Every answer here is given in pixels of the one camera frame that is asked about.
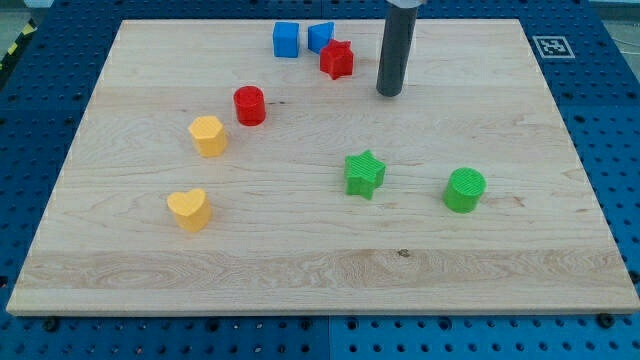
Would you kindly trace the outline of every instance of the toy block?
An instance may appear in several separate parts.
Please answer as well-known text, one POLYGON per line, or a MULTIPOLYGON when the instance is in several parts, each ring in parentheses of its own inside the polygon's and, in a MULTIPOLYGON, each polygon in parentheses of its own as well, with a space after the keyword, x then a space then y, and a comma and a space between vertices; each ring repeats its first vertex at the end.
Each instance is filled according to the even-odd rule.
POLYGON ((215 116, 200 116, 189 125, 193 146, 200 156, 220 156, 227 147, 224 125, 215 116))
POLYGON ((309 26, 307 29, 307 47, 316 54, 329 44, 333 38, 333 22, 309 26))
POLYGON ((213 215, 211 203, 203 189, 175 192, 167 198, 167 205, 178 226, 190 232, 202 230, 213 215))
POLYGON ((298 57, 298 23, 278 21, 273 26, 273 55, 276 57, 298 57))
POLYGON ((449 177, 443 200, 445 205, 457 213, 473 211, 487 187, 482 174, 471 168, 456 169, 449 177))
POLYGON ((361 195, 371 200, 373 190, 384 181, 385 169, 385 164, 374 158, 369 150, 357 156, 347 156, 344 168, 347 195, 361 195))
POLYGON ((243 86, 233 94, 238 121, 245 126, 261 124, 267 116, 264 94, 255 86, 243 86))
POLYGON ((329 74, 333 80, 353 74, 351 41, 330 39, 329 44, 320 50, 320 71, 329 74))

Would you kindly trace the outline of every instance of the green star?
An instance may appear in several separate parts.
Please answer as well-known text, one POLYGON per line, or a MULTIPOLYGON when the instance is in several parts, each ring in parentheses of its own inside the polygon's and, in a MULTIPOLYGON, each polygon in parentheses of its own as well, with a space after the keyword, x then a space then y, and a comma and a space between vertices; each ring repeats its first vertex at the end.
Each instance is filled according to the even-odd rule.
POLYGON ((344 177, 347 180, 347 195, 361 195, 371 200, 373 190, 384 180, 383 162, 373 157, 370 150, 345 159, 344 177))

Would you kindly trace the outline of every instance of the wooden cutting board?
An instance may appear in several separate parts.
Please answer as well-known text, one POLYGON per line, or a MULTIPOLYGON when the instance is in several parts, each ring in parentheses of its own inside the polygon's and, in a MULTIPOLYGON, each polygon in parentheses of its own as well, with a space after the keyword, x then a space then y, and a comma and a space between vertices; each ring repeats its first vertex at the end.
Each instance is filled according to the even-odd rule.
POLYGON ((274 58, 273 21, 124 21, 8 305, 15 315, 629 313, 618 249, 516 20, 420 20, 403 93, 375 90, 383 21, 336 21, 352 77, 306 49, 274 58), (232 95, 265 93, 240 125, 232 95), (188 125, 216 115, 201 158, 188 125), (345 156, 387 165, 345 195, 345 156), (478 208, 448 210, 456 168, 478 208), (175 191, 213 220, 180 229, 175 191))

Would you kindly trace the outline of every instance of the red cylinder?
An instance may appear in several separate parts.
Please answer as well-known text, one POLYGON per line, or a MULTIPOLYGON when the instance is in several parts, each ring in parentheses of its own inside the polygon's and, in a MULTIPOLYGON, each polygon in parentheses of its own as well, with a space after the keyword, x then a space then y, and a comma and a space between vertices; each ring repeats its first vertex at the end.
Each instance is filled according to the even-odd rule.
POLYGON ((256 126, 267 116, 262 90, 255 86, 243 86, 233 94, 238 121, 242 125, 256 126))

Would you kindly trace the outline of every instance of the red block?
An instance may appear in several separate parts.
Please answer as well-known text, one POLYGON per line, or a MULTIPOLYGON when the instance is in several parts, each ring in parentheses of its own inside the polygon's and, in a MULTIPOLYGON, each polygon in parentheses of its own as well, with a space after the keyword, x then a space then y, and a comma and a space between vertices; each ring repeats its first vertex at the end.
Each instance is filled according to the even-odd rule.
POLYGON ((233 102, 236 104, 238 121, 242 125, 259 125, 267 116, 264 108, 264 95, 258 87, 241 87, 233 94, 233 102))
POLYGON ((351 41, 329 40, 329 44, 320 50, 320 71, 329 74, 333 80, 353 74, 351 41))

